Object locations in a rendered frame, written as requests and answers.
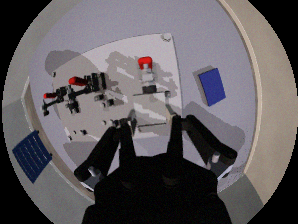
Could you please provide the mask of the grey fixture plate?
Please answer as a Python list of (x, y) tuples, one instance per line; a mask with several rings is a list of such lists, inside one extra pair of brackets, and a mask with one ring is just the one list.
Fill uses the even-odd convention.
[[(163, 35), (170, 35), (170, 41), (162, 39)], [(65, 107), (69, 101), (57, 104), (58, 112), (67, 137), (71, 136), (70, 142), (96, 142), (101, 139), (108, 127), (112, 126), (110, 119), (119, 120), (127, 118), (133, 105), (133, 95), (143, 94), (144, 82), (139, 82), (136, 64), (141, 57), (151, 57), (156, 61), (158, 80), (153, 81), (157, 92), (170, 91), (171, 98), (166, 98), (165, 104), (183, 118), (182, 98), (179, 79), (179, 71), (175, 47), (171, 33), (158, 33), (135, 36), (110, 42), (67, 61), (54, 71), (54, 92), (60, 87), (69, 84), (69, 79), (76, 76), (83, 78), (90, 73), (103, 72), (106, 89), (76, 96), (79, 112), (74, 109), (69, 114), (69, 108)], [(53, 72), (54, 72), (53, 71)], [(53, 73), (52, 72), (52, 73)], [(85, 86), (71, 85), (73, 90), (80, 91)], [(94, 96), (104, 95), (104, 99), (95, 102)], [(114, 104), (107, 107), (106, 101), (113, 99)], [(104, 103), (103, 108), (100, 104)], [(101, 122), (105, 121), (105, 125)], [(80, 130), (86, 130), (82, 136)], [(73, 134), (73, 131), (76, 134)]]

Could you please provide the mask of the grey rectangular block with slot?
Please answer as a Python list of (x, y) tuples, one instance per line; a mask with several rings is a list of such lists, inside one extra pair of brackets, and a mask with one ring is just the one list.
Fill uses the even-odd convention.
[(135, 94), (133, 102), (139, 133), (167, 130), (164, 91)]

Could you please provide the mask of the blue rectangular block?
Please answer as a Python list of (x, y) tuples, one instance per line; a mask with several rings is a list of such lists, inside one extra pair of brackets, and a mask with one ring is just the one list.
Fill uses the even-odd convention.
[(226, 98), (218, 68), (211, 69), (196, 76), (207, 106), (210, 107)]

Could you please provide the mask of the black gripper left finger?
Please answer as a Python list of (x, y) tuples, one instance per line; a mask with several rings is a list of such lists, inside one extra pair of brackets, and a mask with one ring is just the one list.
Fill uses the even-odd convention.
[(88, 158), (75, 169), (75, 177), (89, 192), (94, 192), (95, 185), (107, 176), (119, 143), (119, 179), (128, 189), (140, 185), (141, 178), (132, 140), (137, 125), (135, 109), (131, 109), (127, 118), (119, 120), (120, 128), (109, 127)]

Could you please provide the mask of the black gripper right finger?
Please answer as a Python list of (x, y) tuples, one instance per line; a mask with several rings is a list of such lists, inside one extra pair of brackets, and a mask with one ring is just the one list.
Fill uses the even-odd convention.
[(181, 118), (169, 104), (165, 104), (165, 107), (171, 133), (162, 168), (164, 183), (176, 185), (182, 181), (182, 131), (186, 131), (188, 134), (205, 165), (207, 165), (206, 169), (212, 171), (218, 180), (227, 177), (238, 153), (221, 143), (194, 115), (187, 115), (186, 118)]

